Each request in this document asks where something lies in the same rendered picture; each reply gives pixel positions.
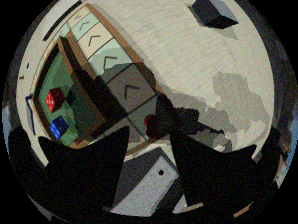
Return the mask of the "red die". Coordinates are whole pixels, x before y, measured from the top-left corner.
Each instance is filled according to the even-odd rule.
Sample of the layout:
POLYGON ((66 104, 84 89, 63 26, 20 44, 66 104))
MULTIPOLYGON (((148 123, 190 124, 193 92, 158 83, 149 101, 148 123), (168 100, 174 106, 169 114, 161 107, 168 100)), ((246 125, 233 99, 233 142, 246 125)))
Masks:
POLYGON ((55 112, 57 109, 61 109, 61 105, 64 104, 65 99, 67 97, 64 96, 63 91, 59 88, 49 89, 48 96, 47 96, 47 105, 49 111, 55 112))

